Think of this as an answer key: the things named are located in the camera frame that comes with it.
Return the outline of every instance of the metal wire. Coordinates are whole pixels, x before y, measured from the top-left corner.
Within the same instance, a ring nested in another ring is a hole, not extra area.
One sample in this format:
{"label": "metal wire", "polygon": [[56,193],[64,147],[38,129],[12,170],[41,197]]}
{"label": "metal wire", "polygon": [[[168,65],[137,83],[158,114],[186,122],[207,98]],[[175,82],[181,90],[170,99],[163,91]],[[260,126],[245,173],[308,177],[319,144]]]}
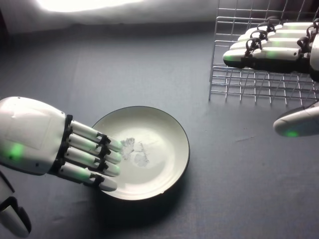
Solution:
{"label": "metal wire", "polygon": [[313,82],[308,75],[270,73],[250,68],[237,69],[228,67],[222,62],[222,55],[237,42],[240,35],[264,22],[269,16],[275,15],[279,18],[277,22],[274,21],[275,24],[286,20],[287,15],[291,21],[302,20],[305,15],[309,17],[308,21],[318,17],[319,8],[316,12],[308,12],[304,9],[305,4],[310,0],[299,1],[300,10],[298,11],[287,11],[289,1],[285,0],[282,9],[278,9],[278,6],[273,7],[275,0],[267,0],[264,8],[258,6],[260,4],[256,4],[255,0],[251,0],[248,4],[247,1],[236,0],[233,7],[229,8],[223,6],[222,0],[218,1],[209,77],[209,100],[213,93],[219,93],[225,94],[225,100],[230,95],[237,96],[240,101],[249,96],[255,103],[259,98],[268,98],[270,104],[284,102],[286,105],[292,101],[299,102],[300,105],[317,101],[319,84]]}

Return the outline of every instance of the white plate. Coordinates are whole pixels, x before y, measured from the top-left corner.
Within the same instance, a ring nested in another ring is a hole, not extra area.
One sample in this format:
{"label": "white plate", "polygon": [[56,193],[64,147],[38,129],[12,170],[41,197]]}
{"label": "white plate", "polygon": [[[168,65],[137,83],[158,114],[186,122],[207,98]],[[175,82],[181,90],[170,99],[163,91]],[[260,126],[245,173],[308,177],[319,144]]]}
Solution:
{"label": "white plate", "polygon": [[141,200],[164,193],[183,174],[189,161],[189,142],[182,126],[169,114],[151,107],[114,111],[94,129],[124,145],[118,188],[106,194]]}

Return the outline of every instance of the back of robotic hand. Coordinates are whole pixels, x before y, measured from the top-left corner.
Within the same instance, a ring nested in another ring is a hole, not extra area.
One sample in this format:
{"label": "back of robotic hand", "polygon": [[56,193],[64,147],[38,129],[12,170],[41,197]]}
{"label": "back of robotic hand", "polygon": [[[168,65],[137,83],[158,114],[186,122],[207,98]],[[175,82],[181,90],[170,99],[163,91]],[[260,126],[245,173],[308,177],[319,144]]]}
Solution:
{"label": "back of robotic hand", "polygon": [[310,74],[319,82],[319,18],[313,22],[266,22],[250,28],[223,55],[230,67]]}
{"label": "back of robotic hand", "polygon": [[[28,174],[53,174],[103,191],[114,191],[122,144],[40,101],[0,101],[0,164]],[[0,174],[0,223],[19,237],[31,230],[28,217]]]}

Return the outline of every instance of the plate rim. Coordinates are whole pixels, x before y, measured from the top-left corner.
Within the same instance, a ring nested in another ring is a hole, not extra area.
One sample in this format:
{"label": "plate rim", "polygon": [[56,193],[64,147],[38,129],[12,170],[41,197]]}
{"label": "plate rim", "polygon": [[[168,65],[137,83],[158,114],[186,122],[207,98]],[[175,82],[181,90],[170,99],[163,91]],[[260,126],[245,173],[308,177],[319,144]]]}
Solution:
{"label": "plate rim", "polygon": [[168,116],[172,117],[173,120],[175,120],[175,121],[179,124],[179,126],[182,128],[182,130],[184,131],[184,134],[185,134],[185,136],[186,136],[187,145],[188,145],[188,158],[187,158],[186,166],[185,166],[183,172],[181,173],[181,175],[179,176],[179,178],[178,178],[169,188],[167,188],[167,189],[166,189],[164,192],[162,192],[162,193],[158,193],[158,194],[156,194],[156,195],[154,195],[154,196],[151,196],[151,197],[142,198],[142,199],[134,199],[134,200],[123,199],[123,198],[117,198],[117,197],[113,197],[113,196],[111,196],[111,195],[109,195],[109,194],[107,194],[107,193],[104,193],[104,194],[106,194],[108,197],[111,197],[111,198],[114,198],[114,199],[117,199],[117,200],[123,200],[123,201],[141,201],[141,200],[147,200],[147,199],[150,199],[150,198],[157,197],[158,195],[164,194],[167,190],[169,190],[171,187],[173,187],[173,186],[184,176],[184,174],[185,174],[185,172],[186,172],[186,170],[187,170],[187,168],[188,168],[189,159],[190,159],[190,144],[189,144],[189,139],[188,139],[187,133],[186,133],[185,129],[183,128],[183,126],[178,122],[177,119],[175,119],[175,118],[174,118],[173,116],[171,116],[169,113],[167,113],[167,112],[165,112],[165,111],[162,111],[162,110],[160,110],[160,109],[158,109],[158,108],[155,108],[155,107],[150,107],[150,106],[128,106],[128,107],[123,107],[123,108],[117,109],[117,110],[115,110],[115,111],[112,111],[112,112],[110,112],[110,113],[104,115],[102,118],[100,118],[100,119],[92,126],[92,128],[94,128],[94,126],[95,126],[98,122],[100,122],[104,117],[106,117],[106,116],[108,116],[108,115],[110,115],[110,114],[112,114],[112,113],[114,113],[114,112],[116,112],[116,111],[124,110],[124,109],[127,109],[127,108],[135,108],[135,107],[151,108],[151,109],[154,109],[154,110],[161,111],[161,112],[167,114]]}

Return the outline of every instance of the white backdrop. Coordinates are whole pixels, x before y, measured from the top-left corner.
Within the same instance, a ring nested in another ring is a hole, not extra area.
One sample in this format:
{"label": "white backdrop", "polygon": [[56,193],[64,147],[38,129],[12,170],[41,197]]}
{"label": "white backdrop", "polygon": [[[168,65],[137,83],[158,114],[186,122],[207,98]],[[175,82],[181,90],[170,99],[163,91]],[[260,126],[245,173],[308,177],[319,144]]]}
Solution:
{"label": "white backdrop", "polygon": [[[236,0],[221,1],[223,7],[234,8],[236,5]],[[241,7],[250,8],[251,0],[239,1]],[[272,8],[279,7],[280,2],[282,1],[273,0]],[[267,4],[268,0],[255,0],[254,8],[262,6],[264,9]],[[74,23],[114,24],[214,20],[217,0],[141,0],[115,7],[79,12],[50,12],[42,9],[36,0],[0,0],[0,7],[9,32],[21,33],[65,28]]]}

